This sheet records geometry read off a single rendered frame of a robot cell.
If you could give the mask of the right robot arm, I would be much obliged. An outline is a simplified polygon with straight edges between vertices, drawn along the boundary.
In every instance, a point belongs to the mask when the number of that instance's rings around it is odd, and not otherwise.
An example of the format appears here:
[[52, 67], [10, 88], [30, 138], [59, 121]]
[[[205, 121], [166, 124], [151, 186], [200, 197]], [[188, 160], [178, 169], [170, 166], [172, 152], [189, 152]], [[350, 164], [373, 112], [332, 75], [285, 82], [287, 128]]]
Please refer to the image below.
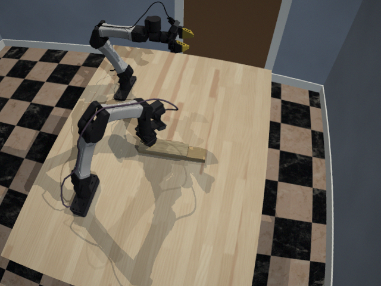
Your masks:
[[76, 192], [76, 195], [74, 196], [73, 202], [70, 206], [70, 210], [72, 212], [81, 215], [84, 214], [93, 189], [98, 180], [97, 175], [90, 173], [90, 166], [95, 146], [97, 142], [103, 138], [107, 123], [121, 119], [138, 118], [138, 125], [141, 128], [147, 128], [150, 125], [152, 126], [152, 130], [157, 129], [158, 131], [161, 131], [166, 128], [167, 125], [161, 121], [161, 115], [165, 113], [164, 104], [159, 100], [154, 101], [150, 105], [147, 102], [132, 104], [139, 101], [143, 101], [143, 99], [134, 98], [129, 102], [119, 104], [100, 104], [97, 101], [92, 101], [78, 121], [78, 134], [80, 136], [83, 128], [87, 125], [87, 122], [92, 118], [95, 112], [102, 109], [103, 107], [122, 105], [104, 108], [98, 112], [96, 114], [96, 117], [98, 118], [95, 120], [94, 118], [92, 119], [79, 140], [80, 156], [77, 170], [71, 175], [71, 182], [74, 185], [73, 188]]

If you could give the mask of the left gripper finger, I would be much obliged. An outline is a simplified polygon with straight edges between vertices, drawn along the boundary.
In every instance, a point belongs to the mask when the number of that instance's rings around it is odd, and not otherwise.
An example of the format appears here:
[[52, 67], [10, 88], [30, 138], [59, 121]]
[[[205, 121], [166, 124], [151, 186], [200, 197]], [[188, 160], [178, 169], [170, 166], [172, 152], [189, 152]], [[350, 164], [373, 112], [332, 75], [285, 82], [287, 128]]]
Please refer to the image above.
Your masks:
[[183, 42], [180, 42], [180, 41], [177, 41], [177, 43], [182, 45], [182, 52], [184, 52], [185, 50], [189, 49], [189, 45], [187, 45], [187, 44], [185, 44]]
[[191, 30], [188, 30], [186, 28], [183, 28], [183, 31], [182, 31], [182, 39], [185, 39], [185, 38], [193, 38], [194, 37], [194, 34], [192, 33]]

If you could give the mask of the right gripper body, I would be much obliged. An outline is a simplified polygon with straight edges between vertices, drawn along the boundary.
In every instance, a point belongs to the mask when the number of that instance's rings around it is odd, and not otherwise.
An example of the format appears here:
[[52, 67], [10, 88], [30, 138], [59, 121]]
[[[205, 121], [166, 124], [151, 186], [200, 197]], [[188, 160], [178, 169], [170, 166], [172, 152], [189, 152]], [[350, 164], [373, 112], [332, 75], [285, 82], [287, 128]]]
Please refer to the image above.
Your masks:
[[140, 137], [143, 142], [148, 146], [151, 147], [154, 145], [157, 141], [157, 133], [152, 130], [151, 125], [147, 128], [141, 128], [139, 125], [135, 128], [137, 131], [136, 134], [138, 137]]

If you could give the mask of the light wooden slat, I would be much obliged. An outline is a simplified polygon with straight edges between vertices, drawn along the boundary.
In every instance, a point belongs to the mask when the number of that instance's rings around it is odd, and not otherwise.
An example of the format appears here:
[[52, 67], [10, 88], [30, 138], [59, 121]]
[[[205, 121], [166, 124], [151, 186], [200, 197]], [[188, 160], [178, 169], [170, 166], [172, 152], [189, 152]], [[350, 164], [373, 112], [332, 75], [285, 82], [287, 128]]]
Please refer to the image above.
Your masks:
[[140, 141], [139, 151], [156, 153], [156, 154], [164, 154], [168, 156], [176, 156], [176, 157], [187, 157], [189, 144], [172, 142], [172, 141], [164, 141], [157, 139], [156, 143], [149, 148], [143, 140]]

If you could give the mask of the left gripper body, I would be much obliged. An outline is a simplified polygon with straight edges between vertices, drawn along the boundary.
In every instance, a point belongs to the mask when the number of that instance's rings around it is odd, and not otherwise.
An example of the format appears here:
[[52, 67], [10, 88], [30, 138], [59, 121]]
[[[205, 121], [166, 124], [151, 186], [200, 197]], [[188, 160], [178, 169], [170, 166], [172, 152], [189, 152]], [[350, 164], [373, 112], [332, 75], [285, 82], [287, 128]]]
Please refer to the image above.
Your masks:
[[[160, 37], [160, 42], [161, 43], [167, 43], [168, 44], [168, 49], [170, 49], [170, 52], [172, 53], [180, 53], [182, 52], [182, 45], [177, 43], [176, 37], [177, 33], [179, 35], [179, 38], [182, 39], [182, 31], [183, 28], [186, 28], [184, 26], [178, 26], [177, 30], [175, 33], [171, 33], [170, 37], [168, 37], [168, 32], [162, 31], [161, 37]], [[188, 28], [186, 28], [188, 29]], [[188, 29], [189, 30], [189, 29]], [[169, 42], [168, 42], [169, 39]]]

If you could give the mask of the light wooden plank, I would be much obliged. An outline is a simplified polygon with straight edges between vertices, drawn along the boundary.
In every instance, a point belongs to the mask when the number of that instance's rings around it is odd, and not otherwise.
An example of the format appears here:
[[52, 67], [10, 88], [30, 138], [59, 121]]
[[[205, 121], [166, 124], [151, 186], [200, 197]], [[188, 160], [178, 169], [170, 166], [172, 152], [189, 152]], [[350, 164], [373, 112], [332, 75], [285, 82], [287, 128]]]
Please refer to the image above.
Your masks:
[[187, 153], [186, 158], [176, 157], [176, 156], [168, 156], [168, 155], [164, 155], [164, 154], [155, 154], [155, 153], [149, 153], [149, 152], [144, 152], [144, 151], [138, 151], [138, 152], [143, 153], [143, 154], [155, 155], [155, 156], [178, 158], [178, 159], [182, 159], [182, 160], [198, 161], [198, 162], [205, 163], [206, 150], [207, 149], [203, 149], [203, 148], [188, 147], [188, 153]]

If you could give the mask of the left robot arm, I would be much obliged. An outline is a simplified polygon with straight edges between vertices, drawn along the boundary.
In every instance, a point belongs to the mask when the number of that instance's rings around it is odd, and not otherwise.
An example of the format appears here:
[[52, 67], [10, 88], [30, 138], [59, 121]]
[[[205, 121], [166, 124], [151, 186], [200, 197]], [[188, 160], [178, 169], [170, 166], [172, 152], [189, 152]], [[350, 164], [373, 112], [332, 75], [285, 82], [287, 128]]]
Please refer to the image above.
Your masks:
[[[171, 24], [168, 31], [170, 37], [171, 32], [175, 33], [180, 22], [173, 20], [172, 17], [167, 19]], [[93, 29], [89, 43], [92, 48], [101, 51], [115, 68], [120, 87], [114, 95], [114, 99], [124, 101], [136, 80], [136, 76], [132, 76], [133, 69], [117, 54], [109, 41], [109, 37], [128, 39], [132, 42], [146, 42], [149, 38], [149, 41], [160, 42], [161, 18], [159, 16], [147, 16], [145, 26], [116, 26], [105, 23], [105, 20], [101, 20], [98, 25], [101, 26]]]

